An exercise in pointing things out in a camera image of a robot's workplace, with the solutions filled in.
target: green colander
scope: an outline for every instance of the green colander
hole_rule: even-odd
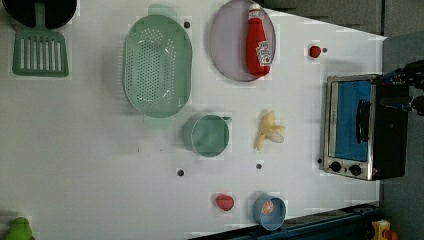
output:
[[[149,15],[134,24],[125,42],[124,91],[149,117],[176,114],[190,96],[192,46],[174,13],[151,5]]]

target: bottle cap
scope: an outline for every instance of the bottle cap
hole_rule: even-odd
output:
[[[252,10],[261,10],[261,5],[259,5],[257,3],[250,5],[249,11],[252,11]]]

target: small red object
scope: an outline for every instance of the small red object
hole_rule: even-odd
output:
[[[393,232],[393,231],[390,231],[390,230],[384,231],[383,237],[387,240],[398,240],[399,239],[397,232]]]
[[[224,211],[230,211],[234,207],[234,199],[225,194],[220,194],[215,201],[216,205]]]
[[[309,55],[313,58],[319,57],[320,54],[321,54],[321,48],[318,46],[312,46],[309,49]]]

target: white table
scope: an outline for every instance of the white table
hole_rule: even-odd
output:
[[[235,82],[218,72],[207,47],[209,24],[225,2],[82,1],[62,29],[66,79],[14,75],[14,30],[2,15],[1,219],[11,216],[6,210],[31,216],[37,240],[186,239],[255,224],[257,191],[283,199],[287,218],[378,200],[378,182],[326,174],[317,159],[327,76],[381,72],[384,38],[267,10],[278,40],[272,73]],[[192,94],[168,128],[143,121],[121,85],[126,33],[151,3],[175,7],[178,21],[192,25]],[[312,44],[328,52],[311,60]],[[287,130],[284,143],[257,152],[264,110]],[[199,111],[233,118],[231,144],[217,159],[185,150],[179,137]],[[213,205],[218,192],[235,198],[231,212]]]

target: mug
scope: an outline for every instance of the mug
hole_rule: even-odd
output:
[[[184,125],[183,138],[186,146],[204,157],[216,157],[228,145],[230,117],[206,115],[193,117]]]

